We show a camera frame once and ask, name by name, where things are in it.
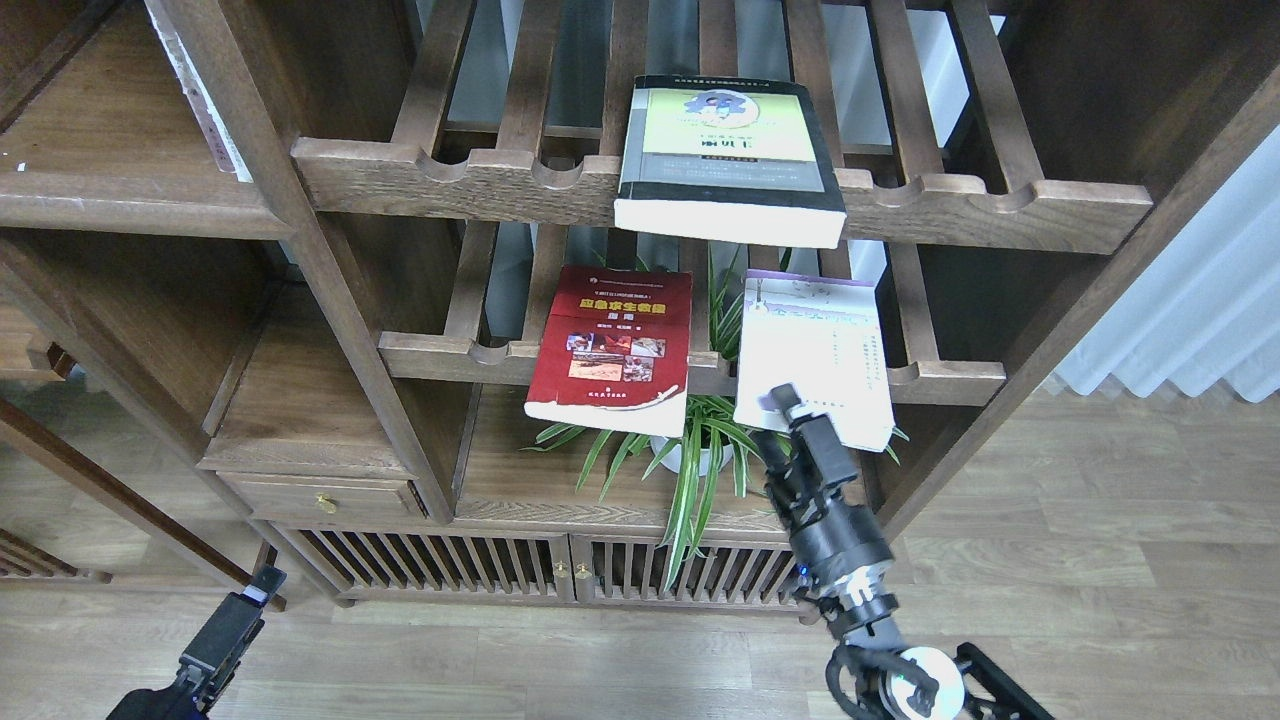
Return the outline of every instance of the drawer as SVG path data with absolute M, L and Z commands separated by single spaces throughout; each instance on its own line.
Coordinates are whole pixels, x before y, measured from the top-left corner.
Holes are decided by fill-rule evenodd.
M 424 518 L 408 480 L 219 473 L 265 520 L 349 524 Z

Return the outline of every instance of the red book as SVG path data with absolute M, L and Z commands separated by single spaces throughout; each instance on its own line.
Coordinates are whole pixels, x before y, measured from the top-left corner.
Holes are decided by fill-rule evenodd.
M 681 436 L 692 284 L 689 273 L 563 268 L 525 413 L 590 428 Z

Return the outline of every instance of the yellow-green book cover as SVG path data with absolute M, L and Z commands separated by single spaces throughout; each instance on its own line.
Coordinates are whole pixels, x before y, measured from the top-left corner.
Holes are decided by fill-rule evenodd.
M 637 77 L 614 224 L 835 247 L 845 206 L 808 91 L 767 79 Z

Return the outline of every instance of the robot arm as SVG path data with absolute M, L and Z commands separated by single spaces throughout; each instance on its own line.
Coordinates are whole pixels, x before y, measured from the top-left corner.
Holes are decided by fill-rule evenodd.
M 893 553 L 876 514 L 849 505 L 845 486 L 858 478 L 849 451 L 827 415 L 812 411 L 790 384 L 773 388 L 787 419 L 787 457 L 773 433 L 753 437 L 764 459 L 765 491 L 795 553 L 796 600 L 812 602 L 837 646 L 827 662 L 827 689 L 855 720 L 1052 720 L 1012 679 L 970 643 L 955 659 L 932 647 L 911 647 L 891 615 L 897 598 L 884 589 Z M 842 671 L 855 693 L 841 687 Z M 965 688 L 974 679 L 991 698 Z

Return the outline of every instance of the white pot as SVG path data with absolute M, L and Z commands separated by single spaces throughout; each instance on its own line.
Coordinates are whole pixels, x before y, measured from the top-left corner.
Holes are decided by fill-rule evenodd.
M 662 447 L 667 445 L 668 439 L 671 438 L 664 438 L 662 436 L 649 436 L 649 450 L 653 451 L 654 457 L 657 457 L 658 454 L 662 452 Z M 671 470 L 672 473 L 676 473 L 677 475 L 680 474 L 681 451 L 684 451 L 684 446 L 677 442 L 676 448 L 668 452 L 667 456 L 662 459 L 662 466 Z M 733 446 L 726 445 L 724 454 L 721 456 L 719 469 L 724 469 L 724 465 L 728 465 L 728 461 L 732 459 L 733 459 Z M 707 473 L 710 471 L 710 468 L 712 468 L 712 451 L 704 448 L 698 459 L 698 477 L 699 478 L 705 477 Z

